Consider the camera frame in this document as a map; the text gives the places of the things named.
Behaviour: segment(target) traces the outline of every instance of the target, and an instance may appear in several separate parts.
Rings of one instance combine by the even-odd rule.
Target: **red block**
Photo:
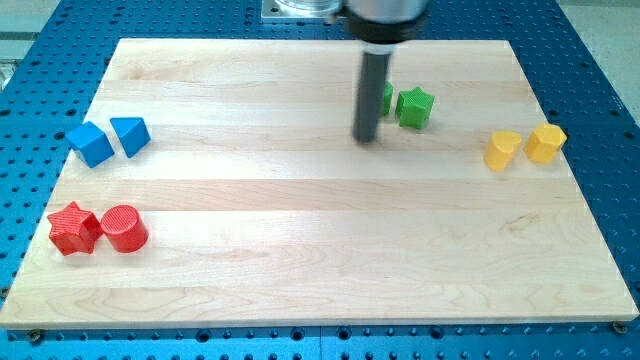
[[[138,210],[129,205],[118,205],[107,210],[100,225],[113,248],[121,253],[140,249],[149,237]]]
[[[93,253],[96,240],[102,235],[100,222],[91,211],[82,210],[75,201],[47,216],[51,223],[49,239],[67,256],[74,252]]]

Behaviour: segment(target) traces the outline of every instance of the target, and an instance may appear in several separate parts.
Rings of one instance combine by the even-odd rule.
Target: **wooden tabletop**
[[[482,161],[545,121],[507,42],[398,47],[398,90],[436,96],[421,131],[350,136],[350,41],[125,39],[86,116],[116,155],[71,154],[45,215],[137,207],[138,253],[63,257],[43,220],[0,323],[161,328],[630,320],[638,314],[566,160]],[[109,118],[143,116],[127,159]]]

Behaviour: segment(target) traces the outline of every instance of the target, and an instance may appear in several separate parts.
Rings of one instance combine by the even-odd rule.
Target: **yellow block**
[[[531,161],[548,164],[567,141],[567,135],[556,125],[543,123],[533,130],[524,152]]]
[[[484,163],[493,171],[502,171],[516,154],[522,137],[513,131],[496,131],[484,152]]]

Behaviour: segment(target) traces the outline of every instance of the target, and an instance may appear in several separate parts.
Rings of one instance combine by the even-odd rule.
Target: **red star-shaped block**
[[[91,211],[80,209],[75,201],[47,216],[47,219],[51,223],[49,239],[64,256],[77,251],[93,253],[96,240],[102,235],[96,216]]]

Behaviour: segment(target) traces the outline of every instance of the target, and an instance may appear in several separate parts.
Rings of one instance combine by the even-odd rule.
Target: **metal end effector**
[[[343,1],[340,15],[347,31],[365,42],[352,133],[358,142],[368,143],[376,138],[394,45],[422,31],[428,0]]]

